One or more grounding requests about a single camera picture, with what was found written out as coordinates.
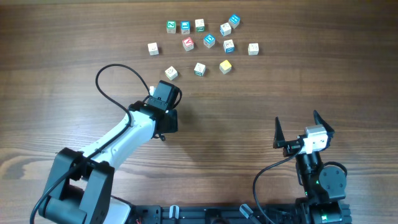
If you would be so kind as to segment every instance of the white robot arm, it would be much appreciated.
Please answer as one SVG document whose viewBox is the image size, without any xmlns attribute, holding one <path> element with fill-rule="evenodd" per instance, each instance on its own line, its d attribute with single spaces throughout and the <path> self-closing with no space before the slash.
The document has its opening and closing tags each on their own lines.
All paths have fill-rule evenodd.
<svg viewBox="0 0 398 224">
<path fill-rule="evenodd" d="M 97 154 L 91 160 L 100 162 L 107 162 L 111 167 L 117 170 L 120 165 L 142 144 L 152 139 L 155 131 L 156 122 L 148 115 L 139 111 L 130 111 L 131 126 L 128 128 L 117 140 L 113 141 L 101 153 Z M 128 117 L 125 115 L 124 119 L 116 125 L 112 130 L 106 133 L 98 141 L 85 146 L 80 149 L 84 157 L 88 157 L 95 152 L 104 143 L 109 141 L 113 136 L 119 133 L 127 125 Z"/>
<path fill-rule="evenodd" d="M 178 131 L 174 108 L 181 97 L 179 88 L 160 81 L 156 90 L 146 98 L 147 103 L 145 99 L 129 106 L 126 111 L 131 115 L 128 128 L 126 114 L 118 125 L 93 144 L 79 151 L 61 150 L 54 159 L 44 195 L 50 193 L 39 204 L 39 215 L 55 223 L 125 223 L 132 207 L 111 196 L 113 174 L 140 145 L 152 138 L 164 141 L 164 133 Z M 76 167 L 79 167 L 76 172 L 63 177 Z M 71 185 L 70 179 L 87 180 L 86 189 Z"/>
</svg>

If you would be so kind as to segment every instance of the black mounting base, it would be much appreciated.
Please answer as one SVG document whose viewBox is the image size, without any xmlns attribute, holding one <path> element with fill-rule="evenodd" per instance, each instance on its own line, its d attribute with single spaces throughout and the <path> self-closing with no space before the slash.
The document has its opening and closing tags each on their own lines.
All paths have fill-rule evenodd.
<svg viewBox="0 0 398 224">
<path fill-rule="evenodd" d="M 269 218 L 276 224 L 296 224 L 296 223 L 316 223 L 306 220 L 301 214 L 300 205 L 296 204 L 275 204 L 266 205 L 264 211 Z M 135 214 L 126 223 L 137 223 L 140 220 L 142 224 L 253 224 L 250 219 L 245 218 L 239 211 L 239 207 L 180 207 L 178 219 L 169 218 L 169 207 L 160 207 L 158 205 L 135 206 Z M 268 220 L 261 215 L 261 212 L 252 207 L 253 215 L 263 224 L 270 224 Z M 349 205 L 341 205 L 343 213 L 342 221 L 320 223 L 351 223 L 351 213 Z"/>
</svg>

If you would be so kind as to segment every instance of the wood grain surface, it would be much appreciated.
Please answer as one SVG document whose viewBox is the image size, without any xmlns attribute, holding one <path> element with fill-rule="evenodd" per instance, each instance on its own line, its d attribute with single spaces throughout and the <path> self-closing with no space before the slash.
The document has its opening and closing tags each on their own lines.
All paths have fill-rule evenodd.
<svg viewBox="0 0 398 224">
<path fill-rule="evenodd" d="M 220 24 L 233 13 L 241 24 L 222 37 Z M 204 19 L 206 32 L 167 34 L 169 19 Z M 137 205 L 253 204 L 254 176 L 283 158 L 272 148 L 275 116 L 292 139 L 318 110 L 336 130 L 323 161 L 349 170 L 345 202 L 354 223 L 397 223 L 397 21 L 396 1 L 0 6 L 0 223 L 27 223 L 55 154 L 90 144 L 124 116 L 95 88 L 96 72 L 109 63 L 131 66 L 148 85 L 167 80 L 173 66 L 172 83 L 183 91 L 179 132 L 130 156 L 115 173 L 113 195 Z M 203 45 L 209 32 L 217 39 L 211 49 Z M 186 37 L 195 41 L 189 52 Z M 232 54 L 223 52 L 228 39 Z M 151 42 L 160 55 L 149 55 Z M 259 55 L 248 56 L 251 42 Z M 233 69 L 223 75 L 226 59 Z M 204 77 L 193 73 L 197 62 Z M 125 106 L 146 95 L 121 68 L 99 82 Z M 294 162 L 257 186 L 262 203 L 304 196 Z"/>
</svg>

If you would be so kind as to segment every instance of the black wire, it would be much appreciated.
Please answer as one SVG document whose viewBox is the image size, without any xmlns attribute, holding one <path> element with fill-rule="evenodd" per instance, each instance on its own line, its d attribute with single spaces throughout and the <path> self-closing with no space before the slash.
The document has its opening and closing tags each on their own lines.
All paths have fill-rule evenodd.
<svg viewBox="0 0 398 224">
<path fill-rule="evenodd" d="M 174 104 L 173 109 L 180 103 L 182 98 L 182 91 L 180 90 L 180 98 L 178 99 L 178 101 Z"/>
<path fill-rule="evenodd" d="M 253 196 L 254 196 L 254 200 L 256 201 L 257 207 L 259 208 L 260 212 L 261 212 L 261 213 L 268 219 L 268 221 L 269 221 L 270 223 L 272 223 L 272 224 L 275 224 L 275 223 L 267 216 L 267 214 L 265 213 L 265 211 L 261 208 L 259 199 L 257 198 L 257 194 L 256 194 L 256 182 L 257 182 L 257 179 L 258 179 L 258 178 L 261 176 L 261 174 L 263 174 L 265 171 L 267 171 L 267 170 L 269 170 L 269 169 L 271 169 L 271 168 L 273 168 L 273 167 L 275 167 L 275 166 L 281 165 L 281 164 L 283 164 L 283 163 L 285 163 L 285 162 L 287 162 L 287 161 L 289 161 L 289 160 L 295 158 L 299 153 L 300 153 L 300 150 L 298 150 L 293 156 L 290 156 L 289 158 L 286 158 L 286 159 L 284 159 L 284 160 L 282 160 L 282 161 L 279 161 L 279 162 L 277 162 L 277 163 L 275 163 L 275 164 L 273 164 L 273 165 L 267 166 L 266 168 L 264 168 L 263 170 L 261 170 L 261 171 L 256 175 L 256 177 L 254 178 L 254 181 L 253 181 Z"/>
<path fill-rule="evenodd" d="M 340 169 L 342 169 L 344 171 L 344 175 L 347 177 L 348 171 L 347 171 L 347 168 L 343 164 L 341 164 L 339 162 L 333 162 L 333 161 L 326 162 L 326 163 L 323 164 L 324 167 L 328 166 L 328 165 L 333 165 L 333 166 L 339 167 Z"/>
<path fill-rule="evenodd" d="M 151 96 L 150 95 L 145 96 L 145 98 L 144 98 L 144 100 L 142 102 L 145 103 L 145 101 L 147 101 L 149 97 L 151 97 Z"/>
<path fill-rule="evenodd" d="M 85 159 L 83 159 L 81 162 L 79 162 L 77 165 L 75 165 L 74 167 L 72 167 L 71 169 L 68 170 L 68 172 L 64 173 L 57 181 L 54 182 L 54 184 L 51 185 L 51 187 L 46 190 L 43 194 L 43 196 L 41 196 L 41 198 L 37 201 L 35 207 L 32 210 L 32 213 L 30 214 L 30 224 L 34 224 L 35 223 L 35 216 L 36 216 L 36 212 L 38 211 L 40 205 L 44 202 L 44 200 L 50 195 L 50 193 L 58 186 L 58 184 L 60 184 L 62 181 L 64 181 L 65 179 L 69 178 L 73 173 L 75 173 L 78 169 L 80 169 L 83 165 L 85 165 L 91 158 L 93 158 L 94 156 L 96 156 L 98 153 L 100 153 L 104 148 L 106 148 L 106 146 L 108 146 L 109 144 L 111 144 L 114 140 L 116 140 L 118 137 L 120 137 L 130 126 L 131 126 L 131 114 L 130 112 L 120 103 L 116 102 L 114 99 L 110 98 L 107 94 L 105 94 L 102 89 L 100 88 L 100 86 L 98 85 L 98 78 L 100 77 L 100 74 L 103 70 L 109 68 L 109 67 L 123 67 L 126 68 L 132 72 L 134 72 L 138 78 L 141 80 L 141 82 L 144 84 L 145 88 L 148 91 L 149 94 L 149 88 L 147 86 L 147 84 L 145 83 L 145 81 L 142 79 L 142 77 L 132 68 L 126 66 L 126 65 L 122 65 L 122 64 L 111 64 L 111 65 L 107 65 L 103 68 L 101 68 L 101 70 L 98 71 L 97 76 L 95 77 L 95 85 L 98 89 L 98 91 L 105 97 L 107 98 L 110 102 L 114 103 L 115 105 L 117 105 L 118 107 L 120 107 L 124 112 L 127 113 L 127 116 L 129 117 L 129 121 L 127 122 L 126 126 L 117 134 L 115 135 L 113 138 L 111 138 L 108 142 L 106 142 L 105 144 L 103 144 L 99 149 L 97 149 L 95 152 L 91 153 L 88 157 L 86 157 Z"/>
</svg>

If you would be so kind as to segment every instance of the wooden cube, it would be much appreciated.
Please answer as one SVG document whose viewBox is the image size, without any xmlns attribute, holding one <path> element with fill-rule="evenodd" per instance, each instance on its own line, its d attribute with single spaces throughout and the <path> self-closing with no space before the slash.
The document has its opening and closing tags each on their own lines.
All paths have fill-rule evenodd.
<svg viewBox="0 0 398 224">
<path fill-rule="evenodd" d="M 175 34 L 177 30 L 177 24 L 175 21 L 167 21 L 166 28 L 169 34 Z"/>
<path fill-rule="evenodd" d="M 228 23 L 230 24 L 230 26 L 231 26 L 232 28 L 234 28 L 234 29 L 239 25 L 240 22 L 241 22 L 241 18 L 240 18 L 239 16 L 235 15 L 235 14 L 233 14 L 233 15 L 229 18 L 229 21 L 228 21 Z"/>
<path fill-rule="evenodd" d="M 211 34 L 207 34 L 207 36 L 203 39 L 203 43 L 206 45 L 206 47 L 210 48 L 216 43 L 216 38 Z"/>
<path fill-rule="evenodd" d="M 169 78 L 169 80 L 173 80 L 175 77 L 178 76 L 178 72 L 176 71 L 176 69 L 173 68 L 173 66 L 168 68 L 165 71 L 165 73 L 166 73 L 167 78 Z"/>
<path fill-rule="evenodd" d="M 148 44 L 148 51 L 149 51 L 149 55 L 158 55 L 159 54 L 159 50 L 157 48 L 156 42 Z"/>
<path fill-rule="evenodd" d="M 230 62 L 228 60 L 225 60 L 224 62 L 222 62 L 220 64 L 220 70 L 221 72 L 223 72 L 223 74 L 227 74 L 229 71 L 231 71 L 232 69 L 232 65 L 230 64 Z"/>
<path fill-rule="evenodd" d="M 223 35 L 223 37 L 225 37 L 228 34 L 231 34 L 231 26 L 229 25 L 229 23 L 224 23 L 223 25 L 220 26 L 220 32 Z"/>
<path fill-rule="evenodd" d="M 192 50 L 193 49 L 193 40 L 191 37 L 188 37 L 186 39 L 182 40 L 182 46 L 186 51 Z"/>
<path fill-rule="evenodd" d="M 234 52 L 235 46 L 232 40 L 224 40 L 224 51 L 225 53 Z"/>
<path fill-rule="evenodd" d="M 205 31 L 205 20 L 204 19 L 196 19 L 195 27 L 197 29 L 197 32 L 204 32 Z"/>
<path fill-rule="evenodd" d="M 191 24 L 189 21 L 181 22 L 181 34 L 189 34 L 191 29 Z"/>
<path fill-rule="evenodd" d="M 257 55 L 259 54 L 259 44 L 255 43 L 255 44 L 249 44 L 249 55 Z"/>
<path fill-rule="evenodd" d="M 193 71 L 195 72 L 195 75 L 204 76 L 206 71 L 206 65 L 197 63 Z"/>
<path fill-rule="evenodd" d="M 149 87 L 149 94 L 150 94 L 151 96 L 153 96 L 154 93 L 155 93 L 155 90 L 156 90 L 156 88 L 155 88 L 154 86 L 150 86 L 150 87 Z"/>
</svg>

